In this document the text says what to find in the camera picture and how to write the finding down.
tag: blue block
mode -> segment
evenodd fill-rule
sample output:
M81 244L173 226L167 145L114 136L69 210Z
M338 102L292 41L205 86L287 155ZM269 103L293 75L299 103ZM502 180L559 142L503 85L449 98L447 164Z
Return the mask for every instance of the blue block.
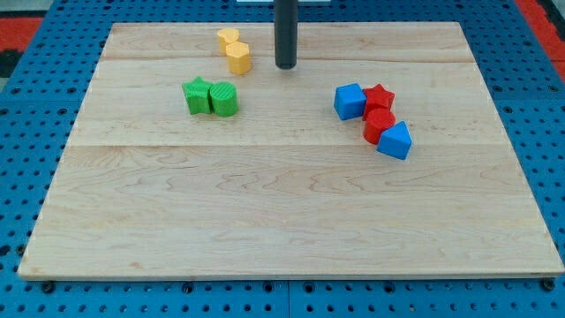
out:
M358 83L338 87L335 90L334 108L341 120L363 116L366 97Z
M411 146L412 138L408 126L402 121L382 132L377 151L404 160Z

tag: blue perforated surface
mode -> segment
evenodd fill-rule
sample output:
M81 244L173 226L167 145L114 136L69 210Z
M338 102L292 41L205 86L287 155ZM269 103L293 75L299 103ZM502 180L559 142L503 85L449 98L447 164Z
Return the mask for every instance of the blue perforated surface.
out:
M565 316L565 280L23 282L34 226L112 22L271 21L235 0L57 0L0 95L0 316ZM302 21L459 21L561 256L565 87L511 1L334 0Z

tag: black pole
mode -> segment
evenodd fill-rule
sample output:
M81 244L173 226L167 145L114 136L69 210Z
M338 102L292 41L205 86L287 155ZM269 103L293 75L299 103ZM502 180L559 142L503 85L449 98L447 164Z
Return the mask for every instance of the black pole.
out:
M297 64L298 0L275 0L275 63L283 70Z

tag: wooden board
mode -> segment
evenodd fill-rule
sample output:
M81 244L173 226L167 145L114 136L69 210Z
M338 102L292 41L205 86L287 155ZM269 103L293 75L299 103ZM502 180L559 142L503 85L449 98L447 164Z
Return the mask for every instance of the wooden board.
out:
M457 23L299 28L116 24L19 266L30 280L556 276L564 268ZM238 89L234 117L188 114L182 82ZM374 151L335 88L383 83L415 145Z

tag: green star block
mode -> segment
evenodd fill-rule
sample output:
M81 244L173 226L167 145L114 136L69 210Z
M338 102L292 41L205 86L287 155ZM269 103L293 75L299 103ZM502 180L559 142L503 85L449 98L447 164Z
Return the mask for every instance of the green star block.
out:
M212 85L200 76L190 83L183 84L183 92L185 92L186 103L188 103L191 115L212 112L209 100L209 90Z
M219 82L210 88L210 97L214 112L218 116L233 116L239 110L237 106L236 87L228 82Z

